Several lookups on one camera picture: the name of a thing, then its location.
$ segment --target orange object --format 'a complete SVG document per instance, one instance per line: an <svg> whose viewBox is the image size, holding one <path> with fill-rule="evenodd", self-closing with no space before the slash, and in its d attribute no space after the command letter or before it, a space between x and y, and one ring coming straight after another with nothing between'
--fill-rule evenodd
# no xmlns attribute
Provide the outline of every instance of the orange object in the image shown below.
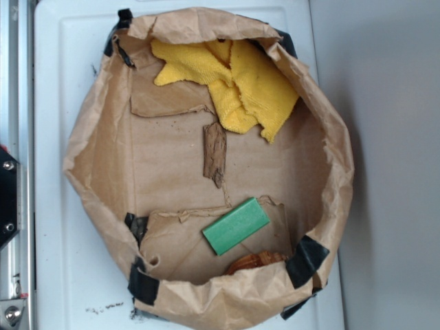
<svg viewBox="0 0 440 330"><path fill-rule="evenodd" d="M231 264L225 275L233 275L239 270L249 270L286 260L287 256L278 252L263 251L258 254L249 254Z"/></svg>

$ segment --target wood chip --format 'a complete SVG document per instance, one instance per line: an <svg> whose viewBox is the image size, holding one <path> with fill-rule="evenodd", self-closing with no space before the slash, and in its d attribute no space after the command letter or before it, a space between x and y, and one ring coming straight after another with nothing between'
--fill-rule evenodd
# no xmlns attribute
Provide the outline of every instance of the wood chip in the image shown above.
<svg viewBox="0 0 440 330"><path fill-rule="evenodd" d="M203 176L212 179L221 188L226 167L226 131L215 122L203 127L205 164Z"/></svg>

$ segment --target white surface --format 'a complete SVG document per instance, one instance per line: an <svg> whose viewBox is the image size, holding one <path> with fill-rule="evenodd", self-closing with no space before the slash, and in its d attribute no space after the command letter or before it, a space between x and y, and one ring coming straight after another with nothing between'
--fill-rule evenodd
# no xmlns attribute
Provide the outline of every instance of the white surface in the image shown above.
<svg viewBox="0 0 440 330"><path fill-rule="evenodd" d="M55 1L36 10L36 255L38 328L183 329L145 317L130 319L127 281L105 249L77 194L61 173L67 140L94 81L117 10L135 16L208 1ZM216 8L254 17L291 34L298 56L316 76L309 4L303 0L222 1ZM122 306L106 306L123 303ZM279 316L256 329L344 328L338 267L328 288L287 322Z"/></svg>
<svg viewBox="0 0 440 330"><path fill-rule="evenodd" d="M311 0L311 12L320 86L355 154L346 327L438 329L440 2Z"/></svg>

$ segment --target piece of bark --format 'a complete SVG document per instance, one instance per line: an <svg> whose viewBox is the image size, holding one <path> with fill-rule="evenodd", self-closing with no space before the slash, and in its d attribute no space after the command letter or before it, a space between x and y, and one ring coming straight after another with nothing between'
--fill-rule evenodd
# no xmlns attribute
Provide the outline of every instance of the piece of bark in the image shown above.
<svg viewBox="0 0 440 330"><path fill-rule="evenodd" d="M231 264L225 275L233 275L238 270L249 270L286 260L287 257L278 252L271 253L268 251L263 251L258 254L249 254Z"/></svg>
<svg viewBox="0 0 440 330"><path fill-rule="evenodd" d="M226 131L219 122L203 127L205 164L203 176L221 188L226 167Z"/></svg>

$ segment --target metal bolt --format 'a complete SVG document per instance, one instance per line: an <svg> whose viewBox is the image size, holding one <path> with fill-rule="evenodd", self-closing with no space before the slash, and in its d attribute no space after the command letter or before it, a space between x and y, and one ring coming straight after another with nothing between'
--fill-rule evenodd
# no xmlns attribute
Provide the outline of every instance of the metal bolt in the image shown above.
<svg viewBox="0 0 440 330"><path fill-rule="evenodd" d="M21 311L15 306L11 306L5 311L5 318L9 323L13 323L14 321L17 321L20 317L21 317Z"/></svg>
<svg viewBox="0 0 440 330"><path fill-rule="evenodd" d="M3 168L7 171L12 171L15 168L14 162L8 160L3 163Z"/></svg>
<svg viewBox="0 0 440 330"><path fill-rule="evenodd" d="M8 224L5 226L5 228L6 228L6 230L7 230L8 232L11 232L11 231L13 231L13 230L15 229L15 226L14 226L12 223L8 223Z"/></svg>

